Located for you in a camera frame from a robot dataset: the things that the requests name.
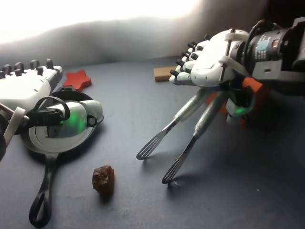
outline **red star-shaped object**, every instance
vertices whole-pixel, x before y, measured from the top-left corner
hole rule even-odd
[[[86,75],[86,72],[83,69],[76,73],[66,73],[66,77],[67,80],[62,85],[72,86],[79,92],[92,84],[91,79]]]

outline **food item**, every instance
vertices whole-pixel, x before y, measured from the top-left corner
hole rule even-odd
[[[111,166],[96,168],[92,176],[93,188],[104,196],[109,196],[114,189],[114,170]]]

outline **robotic hand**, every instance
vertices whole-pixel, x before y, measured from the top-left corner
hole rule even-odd
[[[176,114],[173,121],[138,153],[147,158],[163,137],[179,122],[188,118],[217,91],[194,129],[193,138],[165,174],[162,183],[175,176],[196,140],[205,132],[221,106],[226,103],[228,123],[237,123],[255,103],[250,87],[243,88],[245,77],[288,95],[305,95],[305,17],[295,19],[291,28],[261,20],[247,33],[230,29],[201,43],[191,42],[171,71],[170,82],[201,89]]]
[[[60,66],[37,60],[25,70],[17,63],[0,72],[0,160],[14,134],[35,152],[64,152],[86,140],[103,120],[102,105],[77,91],[54,92],[62,78]]]

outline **gray table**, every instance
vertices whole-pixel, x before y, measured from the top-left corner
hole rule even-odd
[[[175,127],[147,161],[138,151],[165,127],[196,87],[155,83],[153,68],[174,59],[112,63],[84,69],[105,119],[79,152],[59,159],[48,229],[301,229],[305,227],[305,102],[271,94],[271,105],[248,128],[228,126],[219,114],[177,174],[167,169],[189,142],[203,105]],[[95,168],[111,165],[109,201],[92,189]],[[0,162],[0,228],[31,229],[28,215],[44,164],[15,136]]]

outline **pan handle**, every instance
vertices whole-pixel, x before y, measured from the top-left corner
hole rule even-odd
[[[30,223],[37,227],[42,228],[48,224],[52,214],[52,181],[56,170],[56,157],[46,156],[46,171],[44,174],[41,188],[34,199],[30,208],[29,219]],[[43,203],[43,213],[40,219],[37,219],[40,208]]]

